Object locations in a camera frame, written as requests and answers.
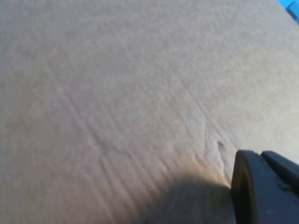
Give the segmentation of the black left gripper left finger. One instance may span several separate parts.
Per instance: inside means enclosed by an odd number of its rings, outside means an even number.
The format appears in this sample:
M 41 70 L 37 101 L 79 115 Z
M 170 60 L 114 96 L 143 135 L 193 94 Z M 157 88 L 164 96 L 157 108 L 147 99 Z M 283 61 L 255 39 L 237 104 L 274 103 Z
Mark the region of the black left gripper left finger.
M 299 222 L 299 194 L 279 178 L 261 154 L 236 152 L 231 196 L 238 224 Z

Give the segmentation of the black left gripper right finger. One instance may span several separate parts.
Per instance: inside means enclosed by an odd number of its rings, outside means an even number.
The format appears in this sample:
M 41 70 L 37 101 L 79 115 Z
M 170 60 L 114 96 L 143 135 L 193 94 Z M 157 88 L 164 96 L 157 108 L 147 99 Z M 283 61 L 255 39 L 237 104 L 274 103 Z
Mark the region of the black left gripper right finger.
M 295 194 L 299 193 L 299 165 L 273 151 L 263 151 L 261 156 L 271 169 Z

